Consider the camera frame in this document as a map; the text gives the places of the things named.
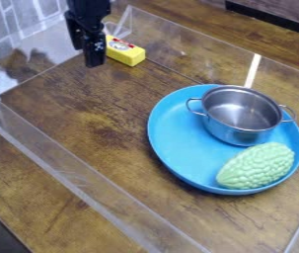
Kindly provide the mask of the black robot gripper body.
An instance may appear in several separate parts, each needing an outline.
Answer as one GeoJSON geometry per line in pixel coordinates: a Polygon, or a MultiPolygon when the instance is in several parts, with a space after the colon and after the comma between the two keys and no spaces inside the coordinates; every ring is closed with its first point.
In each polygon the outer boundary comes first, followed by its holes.
{"type": "Polygon", "coordinates": [[[111,14],[110,0],[66,0],[64,19],[68,31],[98,34],[103,31],[103,19],[111,14]]]}

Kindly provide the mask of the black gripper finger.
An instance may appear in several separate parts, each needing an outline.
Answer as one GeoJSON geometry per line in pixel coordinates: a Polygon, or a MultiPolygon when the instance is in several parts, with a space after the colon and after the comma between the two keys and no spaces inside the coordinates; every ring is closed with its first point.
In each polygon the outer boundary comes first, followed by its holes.
{"type": "Polygon", "coordinates": [[[76,19],[70,11],[64,12],[64,19],[66,19],[66,25],[67,25],[67,30],[68,30],[72,46],[76,50],[80,50],[82,49],[82,37],[83,37],[82,25],[76,21],[76,19]]]}
{"type": "Polygon", "coordinates": [[[92,68],[106,61],[106,34],[102,31],[86,33],[83,37],[83,52],[86,66],[92,68]]]}

